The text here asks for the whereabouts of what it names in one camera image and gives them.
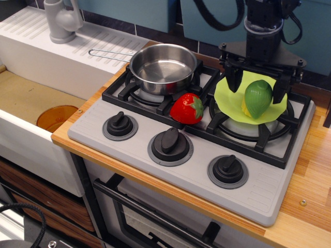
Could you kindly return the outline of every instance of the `burner grate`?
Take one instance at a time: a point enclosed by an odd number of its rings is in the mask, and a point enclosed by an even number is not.
[[[209,101],[214,100],[213,94],[208,94]],[[226,136],[220,136],[216,135],[216,131],[220,130],[221,132],[226,133],[227,130],[225,127],[219,128],[219,126],[229,117],[225,115],[224,113],[220,112],[214,115],[212,118],[212,121],[209,123],[206,129],[199,128],[197,126],[186,126],[185,131],[188,133],[191,133],[193,135],[196,135],[198,137],[201,137],[205,140],[211,141],[215,144],[225,146],[227,148],[230,148],[234,151],[240,152],[242,154],[245,154],[247,156],[250,156],[252,158],[258,159],[262,162],[271,164],[273,166],[276,166],[278,168],[284,169],[286,167],[286,163],[290,157],[292,148],[294,146],[297,134],[299,132],[299,128],[302,124],[302,121],[305,117],[305,113],[308,109],[309,103],[310,103],[310,97],[300,95],[294,92],[289,93],[288,99],[294,102],[299,102],[303,104],[303,109],[300,113],[300,116],[298,118],[295,118],[294,115],[292,115],[291,107],[288,108],[288,112],[290,114],[282,114],[278,121],[285,124],[286,129],[282,130],[281,133],[286,131],[285,133],[289,132],[291,134],[290,141],[288,143],[288,146],[286,148],[284,157],[277,157],[270,153],[267,153],[264,151],[264,148],[268,144],[269,141],[274,140],[274,137],[270,134],[268,128],[266,125],[259,125],[259,134],[264,133],[265,135],[260,135],[257,140],[255,140],[256,145],[251,147],[246,145],[245,143],[241,143],[239,141],[230,139]]]
[[[161,103],[157,103],[141,99],[134,93],[136,90],[139,89],[139,86],[136,83],[129,81],[131,79],[130,73],[130,69],[129,67],[127,67],[126,71],[102,93],[102,99],[106,102],[115,104],[124,109],[133,111],[135,113],[178,129],[183,129],[185,125],[175,121],[169,115],[169,111],[173,103],[181,95],[187,92],[195,93],[201,99],[204,99],[208,94],[210,88],[214,84],[219,82],[221,77],[220,71],[218,69],[205,66],[203,65],[201,60],[198,60],[198,66],[194,73],[196,75],[194,76],[195,79],[193,80],[193,84],[187,89],[187,91],[182,91],[177,94],[165,96],[164,100]],[[198,85],[200,84],[200,78],[198,76],[201,74],[207,74],[211,76],[209,81],[203,88]],[[118,95],[116,95],[115,92],[123,85],[125,85],[124,89],[121,90]]]

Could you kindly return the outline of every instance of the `stovetop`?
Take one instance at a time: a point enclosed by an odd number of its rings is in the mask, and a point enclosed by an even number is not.
[[[203,90],[193,87],[193,91],[198,90],[203,102],[209,104],[212,98],[210,92],[220,78],[218,70],[203,67],[200,74],[200,80],[203,81],[200,86]],[[212,132],[207,132],[207,138],[202,136],[201,133],[205,133],[211,122],[209,105],[204,110],[202,121],[197,125],[174,124],[167,114],[169,106],[163,109],[161,119],[165,119],[165,123],[162,123],[158,117],[155,117],[159,107],[143,107],[147,112],[144,116],[137,107],[141,104],[128,100],[130,98],[127,99],[129,104],[119,101],[118,98],[122,97],[123,90],[124,86],[120,86],[118,81],[114,82],[102,98],[98,99],[70,127],[68,136],[250,220],[264,226],[273,225],[310,126],[315,110],[312,101],[297,102],[296,94],[294,99],[289,97],[295,113],[296,128],[292,128],[292,131],[287,132],[281,139],[267,142],[267,146],[262,148],[262,151],[256,151],[255,145],[252,146],[251,142],[238,142],[227,135],[223,135],[221,141],[214,140],[215,138],[211,136]],[[102,129],[104,123],[120,111],[134,118],[138,123],[138,129],[134,136],[126,140],[112,141],[105,137]],[[150,158],[148,144],[156,135],[171,127],[177,128],[190,140],[191,154],[181,165],[162,166]],[[234,147],[237,143],[244,147],[244,152]],[[287,149],[288,143],[291,143],[290,151]],[[247,178],[240,187],[221,188],[210,180],[209,164],[216,158],[230,155],[235,155],[245,164]],[[280,159],[281,162],[272,165],[264,157],[275,157],[276,161]]]

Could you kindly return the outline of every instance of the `black knob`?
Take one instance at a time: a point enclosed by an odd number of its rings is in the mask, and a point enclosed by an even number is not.
[[[189,152],[189,144],[185,136],[176,128],[159,133],[153,143],[152,152],[160,160],[173,162],[184,158]]]
[[[107,131],[113,136],[124,136],[130,133],[133,129],[131,119],[120,111],[117,115],[111,117],[107,123]]]
[[[220,158],[213,167],[214,176],[224,183],[236,183],[244,174],[243,166],[235,155]]]

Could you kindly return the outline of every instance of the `pot handle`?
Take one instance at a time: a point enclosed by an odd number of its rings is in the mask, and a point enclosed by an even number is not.
[[[108,56],[104,56],[104,55],[92,53],[92,51],[106,52],[106,53],[116,53],[116,54],[123,54],[123,55],[133,56],[133,53],[122,53],[122,52],[110,51],[110,50],[103,50],[103,49],[98,49],[98,48],[93,48],[93,49],[89,50],[89,52],[88,52],[88,54],[89,55],[92,55],[92,56],[97,56],[97,57],[101,57],[101,58],[108,58],[108,59],[114,59],[114,60],[119,60],[119,61],[124,61],[124,62],[130,62],[130,61],[129,60],[126,60],[126,59],[115,58],[115,57],[108,57]]]

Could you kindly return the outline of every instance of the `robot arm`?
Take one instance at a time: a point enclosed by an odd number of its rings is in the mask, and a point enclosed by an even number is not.
[[[202,0],[194,0],[204,5]],[[243,12],[244,0],[237,0],[238,17]],[[295,17],[293,10],[300,6],[299,0],[245,0],[247,16],[244,26],[247,31],[246,41],[222,43],[220,63],[225,69],[229,89],[236,92],[243,77],[243,71],[268,75],[276,79],[274,86],[274,104],[281,102],[290,85],[299,83],[302,68],[306,62],[282,47],[281,41],[295,44],[302,36],[302,26]],[[199,9],[205,21],[216,28],[214,17],[207,8]],[[284,19],[291,18],[299,27],[300,33],[293,41],[286,41],[283,33]],[[242,19],[231,25],[235,28]]]

